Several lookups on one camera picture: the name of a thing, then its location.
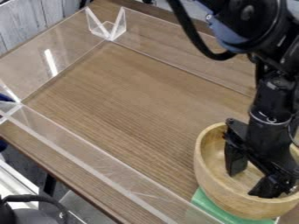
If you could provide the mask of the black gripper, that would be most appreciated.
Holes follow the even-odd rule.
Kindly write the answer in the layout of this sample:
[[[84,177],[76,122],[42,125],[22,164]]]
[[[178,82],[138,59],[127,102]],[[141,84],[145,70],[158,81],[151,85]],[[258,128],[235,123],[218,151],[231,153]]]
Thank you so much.
[[[261,110],[251,110],[249,114],[249,123],[234,118],[226,121],[226,170],[234,177],[251,163],[263,178],[247,194],[273,199],[289,194],[299,180],[299,163],[291,154],[294,115]]]

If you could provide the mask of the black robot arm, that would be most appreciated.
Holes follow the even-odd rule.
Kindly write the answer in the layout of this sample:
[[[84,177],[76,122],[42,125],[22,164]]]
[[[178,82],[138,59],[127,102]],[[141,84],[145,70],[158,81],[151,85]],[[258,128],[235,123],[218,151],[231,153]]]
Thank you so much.
[[[234,176],[253,164],[263,173],[249,194],[271,199],[299,182],[291,144],[299,126],[299,19],[286,0],[198,0],[227,51],[257,59],[257,94],[249,121],[226,121],[226,169]]]

